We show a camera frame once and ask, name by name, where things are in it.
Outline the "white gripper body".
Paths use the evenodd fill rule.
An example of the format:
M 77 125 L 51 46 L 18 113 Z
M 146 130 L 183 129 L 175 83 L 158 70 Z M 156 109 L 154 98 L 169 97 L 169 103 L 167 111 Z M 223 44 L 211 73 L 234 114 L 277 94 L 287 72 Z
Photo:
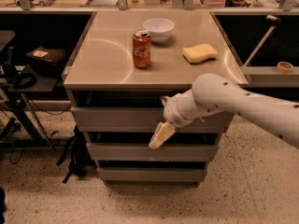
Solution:
M 186 94 L 176 94 L 170 97 L 167 105 L 164 106 L 164 119 L 176 128 L 189 125 L 192 119 L 189 117 L 193 113 L 193 98 Z

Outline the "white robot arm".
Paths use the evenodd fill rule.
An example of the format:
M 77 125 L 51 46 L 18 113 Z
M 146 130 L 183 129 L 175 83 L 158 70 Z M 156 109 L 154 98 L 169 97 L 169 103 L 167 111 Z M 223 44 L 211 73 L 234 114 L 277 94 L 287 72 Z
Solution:
M 164 121 L 157 125 L 149 147 L 156 149 L 177 128 L 195 119 L 230 112 L 299 148 L 299 104 L 246 91 L 216 74 L 203 74 L 183 93 L 162 98 Z

